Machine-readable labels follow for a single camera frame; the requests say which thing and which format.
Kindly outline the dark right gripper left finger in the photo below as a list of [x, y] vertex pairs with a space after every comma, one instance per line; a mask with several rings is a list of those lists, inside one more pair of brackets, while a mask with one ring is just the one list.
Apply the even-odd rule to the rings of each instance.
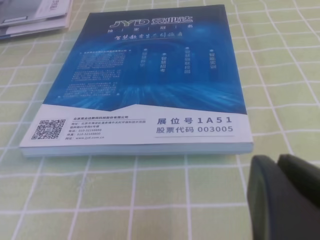
[[247, 201], [255, 240], [318, 240], [320, 200], [308, 200], [266, 155], [251, 160]]

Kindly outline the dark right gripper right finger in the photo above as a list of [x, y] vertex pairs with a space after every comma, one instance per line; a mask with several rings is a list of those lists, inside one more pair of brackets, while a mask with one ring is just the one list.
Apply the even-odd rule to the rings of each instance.
[[294, 155], [282, 154], [277, 165], [308, 200], [320, 199], [320, 168]]

